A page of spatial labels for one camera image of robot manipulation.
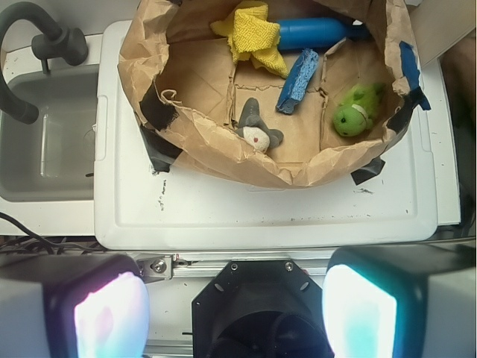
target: blue sponge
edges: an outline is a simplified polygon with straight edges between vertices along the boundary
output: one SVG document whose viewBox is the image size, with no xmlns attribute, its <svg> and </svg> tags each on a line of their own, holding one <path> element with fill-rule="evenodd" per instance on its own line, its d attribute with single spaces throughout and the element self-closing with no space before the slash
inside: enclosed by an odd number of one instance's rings
<svg viewBox="0 0 477 358">
<path fill-rule="evenodd" d="M 295 106 L 303 99 L 308 82 L 312 79 L 317 67 L 318 54 L 310 48 L 303 50 L 283 85 L 277 103 L 279 112 L 293 113 Z"/>
</svg>

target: white countertop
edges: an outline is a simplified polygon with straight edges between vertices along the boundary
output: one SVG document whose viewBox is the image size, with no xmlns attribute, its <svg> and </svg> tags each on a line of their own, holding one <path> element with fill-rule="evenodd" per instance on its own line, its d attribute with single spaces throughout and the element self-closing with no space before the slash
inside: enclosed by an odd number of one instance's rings
<svg viewBox="0 0 477 358">
<path fill-rule="evenodd" d="M 99 63 L 102 35 L 87 37 L 89 57 L 85 64 Z M 67 66 L 62 60 L 50 60 L 50 68 Z M 41 71 L 41 63 L 30 48 L 7 54 L 4 65 L 6 82 L 23 73 Z M 438 224 L 460 221 L 458 181 L 452 126 L 437 61 L 423 70 L 424 91 L 432 110 L 428 112 L 431 148 L 435 161 Z M 0 210 L 18 219 L 25 226 L 45 236 L 93 235 L 93 201 L 50 201 L 38 203 L 12 203 L 0 198 Z M 7 222 L 0 221 L 0 234 L 22 235 Z"/>
</svg>

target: stuffed animal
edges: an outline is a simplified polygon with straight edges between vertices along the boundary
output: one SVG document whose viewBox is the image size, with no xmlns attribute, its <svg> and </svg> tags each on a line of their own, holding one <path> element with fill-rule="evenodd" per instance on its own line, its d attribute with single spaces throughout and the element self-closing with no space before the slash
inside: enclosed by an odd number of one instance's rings
<svg viewBox="0 0 477 358">
<path fill-rule="evenodd" d="M 333 117 L 333 124 L 340 136 L 357 136 L 373 127 L 384 88 L 384 84 L 356 84 L 350 89 Z"/>
<path fill-rule="evenodd" d="M 283 133 L 278 129 L 268 129 L 260 118 L 260 106 L 256 98 L 250 97 L 241 112 L 236 133 L 257 151 L 265 153 L 276 148 L 283 141 Z"/>
</svg>

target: gray stuffed elephant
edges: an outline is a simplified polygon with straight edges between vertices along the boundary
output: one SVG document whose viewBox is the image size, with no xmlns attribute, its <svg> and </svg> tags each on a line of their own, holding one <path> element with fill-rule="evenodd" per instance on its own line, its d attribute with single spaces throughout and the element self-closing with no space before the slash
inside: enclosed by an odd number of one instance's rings
<svg viewBox="0 0 477 358">
<path fill-rule="evenodd" d="M 236 133 L 257 151 L 265 153 L 276 148 L 283 141 L 283 133 L 278 129 L 268 129 L 260 118 L 260 106 L 256 98 L 250 97 L 241 112 Z"/>
</svg>

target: bright light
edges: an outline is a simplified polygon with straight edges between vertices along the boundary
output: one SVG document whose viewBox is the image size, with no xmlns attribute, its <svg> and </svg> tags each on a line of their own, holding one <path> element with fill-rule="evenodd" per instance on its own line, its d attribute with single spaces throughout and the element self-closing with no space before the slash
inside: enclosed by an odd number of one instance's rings
<svg viewBox="0 0 477 358">
<path fill-rule="evenodd" d="M 391 358 L 396 298 L 346 265 L 323 282 L 323 319 L 335 358 Z"/>
<path fill-rule="evenodd" d="M 145 284 L 120 274 L 75 307 L 75 326 L 79 358 L 140 357 L 149 328 Z"/>
</svg>

